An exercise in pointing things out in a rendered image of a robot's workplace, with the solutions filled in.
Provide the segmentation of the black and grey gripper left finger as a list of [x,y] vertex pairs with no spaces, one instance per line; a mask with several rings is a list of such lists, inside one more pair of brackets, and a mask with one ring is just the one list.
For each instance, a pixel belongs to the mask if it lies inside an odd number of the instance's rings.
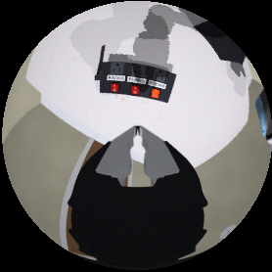
[[[110,185],[112,177],[117,178],[121,186],[131,174],[132,161],[129,153],[134,146],[138,126],[134,125],[97,151],[78,173],[68,205],[73,207],[76,199],[88,189],[101,185]],[[129,150],[129,151],[128,151]]]

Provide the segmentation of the black power strip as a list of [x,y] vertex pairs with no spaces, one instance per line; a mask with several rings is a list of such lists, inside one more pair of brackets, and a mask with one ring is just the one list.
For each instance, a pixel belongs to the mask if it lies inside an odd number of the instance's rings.
[[104,50],[105,46],[102,46],[95,75],[95,80],[100,80],[100,93],[130,95],[168,103],[177,74],[134,63],[103,62]]

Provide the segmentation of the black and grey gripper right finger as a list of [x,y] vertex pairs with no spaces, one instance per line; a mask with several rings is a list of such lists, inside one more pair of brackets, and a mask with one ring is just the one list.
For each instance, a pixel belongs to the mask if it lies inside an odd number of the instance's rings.
[[158,178],[163,177],[166,185],[189,190],[203,207],[207,206],[199,176],[190,162],[171,144],[142,125],[138,125],[138,133],[142,138],[142,147],[146,150],[144,171],[150,177],[151,185],[154,186]]

